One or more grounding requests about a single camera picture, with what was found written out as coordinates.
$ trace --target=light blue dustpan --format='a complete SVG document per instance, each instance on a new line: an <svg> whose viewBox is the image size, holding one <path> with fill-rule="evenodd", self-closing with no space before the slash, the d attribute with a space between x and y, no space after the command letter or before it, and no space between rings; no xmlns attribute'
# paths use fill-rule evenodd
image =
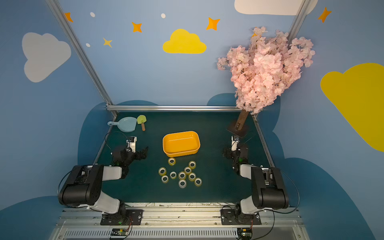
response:
<svg viewBox="0 0 384 240"><path fill-rule="evenodd" d="M134 117L126 117L118 122L109 121L108 125L116 125L123 132L133 132L136 128L137 119Z"/></svg>

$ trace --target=pink flower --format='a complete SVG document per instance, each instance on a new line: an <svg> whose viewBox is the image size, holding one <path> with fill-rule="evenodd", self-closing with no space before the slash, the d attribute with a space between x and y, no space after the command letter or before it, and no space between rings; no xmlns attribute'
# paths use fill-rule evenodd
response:
<svg viewBox="0 0 384 240"><path fill-rule="evenodd" d="M265 27L253 32L257 36L251 37L249 48L231 48L226 58L218 59L217 68L231 67L236 106L255 114L301 77L301 67L311 66L315 51L311 40L304 37L293 39L289 49L288 33L276 30L276 37L267 39L262 37Z"/></svg>

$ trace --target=orange star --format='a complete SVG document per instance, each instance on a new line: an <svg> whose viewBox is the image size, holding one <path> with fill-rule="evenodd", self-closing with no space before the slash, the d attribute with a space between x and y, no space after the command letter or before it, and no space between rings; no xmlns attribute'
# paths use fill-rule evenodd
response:
<svg viewBox="0 0 384 240"><path fill-rule="evenodd" d="M67 17L68 21L73 22L71 19L71 13L65 13L65 16Z"/></svg>
<svg viewBox="0 0 384 240"><path fill-rule="evenodd" d="M133 32L139 31L139 32L142 33L142 31L141 31L141 23L136 24L136 23L132 22L132 24L133 24Z"/></svg>
<svg viewBox="0 0 384 240"><path fill-rule="evenodd" d="M257 27L254 27L254 28L257 28ZM254 36L257 36L255 33L253 33L253 35L251 36L251 38L253 38Z"/></svg>
<svg viewBox="0 0 384 240"><path fill-rule="evenodd" d="M213 20L212 18L208 18L208 19L209 19L209 24L208 24L207 30L213 29L217 31L217 23L220 21L220 19L216 19L216 20Z"/></svg>
<svg viewBox="0 0 384 240"><path fill-rule="evenodd" d="M108 45L108 46L110 46L110 47L112 47L111 46L111 42L112 42L112 40L111 41L107 41L107 40L105 40L105 38L103 38L104 39L104 45Z"/></svg>
<svg viewBox="0 0 384 240"><path fill-rule="evenodd" d="M320 19L324 23L325 19L328 17L328 15L331 12L332 11L327 11L327 8L324 8L324 12L322 13L322 15L318 19Z"/></svg>

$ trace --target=black mounting plate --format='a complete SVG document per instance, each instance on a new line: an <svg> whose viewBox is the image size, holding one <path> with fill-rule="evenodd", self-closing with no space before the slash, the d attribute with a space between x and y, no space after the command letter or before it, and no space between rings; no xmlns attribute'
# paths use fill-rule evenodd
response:
<svg viewBox="0 0 384 240"><path fill-rule="evenodd" d="M253 225L261 225L259 213L255 215L251 214L240 214L235 216L235 210L233 209L222 209L221 213L221 224L222 225L251 225L253 219Z"/></svg>
<svg viewBox="0 0 384 240"><path fill-rule="evenodd" d="M242 129L239 131L235 128L236 122L236 120L232 121L231 124L227 127L227 130L233 133L234 135L238 135L241 138L245 137L248 132L249 126L244 124Z"/></svg>
<svg viewBox="0 0 384 240"><path fill-rule="evenodd" d="M134 210L127 209L125 214L126 218L123 219L123 221L126 220L124 223L121 223L123 217L120 214L103 214L100 225L107 225L107 226L129 225L131 223L131 220L129 217L132 218L132 225L140 225L142 214L143 214L142 209L134 209Z"/></svg>

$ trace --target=cable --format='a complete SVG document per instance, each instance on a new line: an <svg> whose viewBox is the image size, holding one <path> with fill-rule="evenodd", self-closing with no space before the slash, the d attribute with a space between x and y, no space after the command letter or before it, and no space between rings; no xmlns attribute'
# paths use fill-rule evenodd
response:
<svg viewBox="0 0 384 240"><path fill-rule="evenodd" d="M244 144L246 144L249 140L251 140L254 136L256 136L257 135L257 133L255 133L252 137L250 137L247 141L245 141L244 143L241 143L240 142L240 146L243 146Z"/></svg>
<svg viewBox="0 0 384 240"><path fill-rule="evenodd" d="M60 202L60 198L59 198L60 185L61 185L61 183L63 182L64 178L65 178L68 174L70 174L71 172L72 172L72 170L70 170L69 172L67 172L67 174L64 175L64 177L60 180L59 185L57 186L57 199L59 200L59 202ZM66 206L66 207L70 207L70 208L73 208L73 209L81 208L81 207L79 207L79 206L77 206L77 207L71 207L71 206L66 205L66 204L64 203L63 196L61 197L61 202L62 202L63 205Z"/></svg>
<svg viewBox="0 0 384 240"><path fill-rule="evenodd" d="M236 206L236 205L224 205L224 206L221 208L221 210L223 210L223 208L225 208L225 207L229 207L230 209L233 210L232 206Z"/></svg>
<svg viewBox="0 0 384 240"><path fill-rule="evenodd" d="M108 146L108 144L107 144L107 139L106 139L106 136L107 136L108 134L110 134L111 132L108 132L108 133L104 136L104 141L105 141L105 145L107 145L107 147L112 151L111 147ZM124 133L122 133L122 132L119 132L119 133L121 133L122 135L124 135L124 137L125 137L126 139L128 139L128 137L127 137Z"/></svg>
<svg viewBox="0 0 384 240"><path fill-rule="evenodd" d="M291 182L293 183L293 185L294 185L295 188L296 188L297 198L298 198L298 200L297 200L297 206L296 206L292 211L290 211L290 212L278 212L278 211L275 211L275 210L269 210L269 209L267 209L267 210L272 211L272 212L276 212L276 213L279 213L279 214L290 214L290 213L293 213L294 211L296 211L296 209L299 207L299 203L300 203L300 194L299 194L299 190L297 189L297 187L296 187L295 183L292 181L292 179L291 179L291 178L290 178L290 177L289 177L283 170L280 169L280 171L281 171L282 173L284 173L284 174L287 176L287 178L289 178L289 180L291 180Z"/></svg>
<svg viewBox="0 0 384 240"><path fill-rule="evenodd" d="M263 237L267 236L267 235L272 231L273 226L275 225L275 213L274 213L273 211L272 211L272 213L273 213L273 224L272 224L272 227L271 227L271 229L269 230L269 232L267 232L266 234L264 234L263 236L258 237L258 238L254 238L254 239L252 239L252 237L251 237L251 240L256 240L256 239L263 238Z"/></svg>
<svg viewBox="0 0 384 240"><path fill-rule="evenodd" d="M124 225L124 223L126 223L128 221L128 218L127 218L127 216L125 216L125 221L124 222L122 222L121 224L119 224L119 225Z"/></svg>
<svg viewBox="0 0 384 240"><path fill-rule="evenodd" d="M129 216L129 219L131 220L131 222L129 223L129 227L128 227L128 229L127 229L127 232L128 232L129 229L131 228L131 226L132 226L132 222L133 222L131 216ZM132 226L132 228L131 228L131 231L130 231L130 232L125 236L125 238L123 238L122 240L125 240L125 239L131 234L132 229L133 229L133 226Z"/></svg>

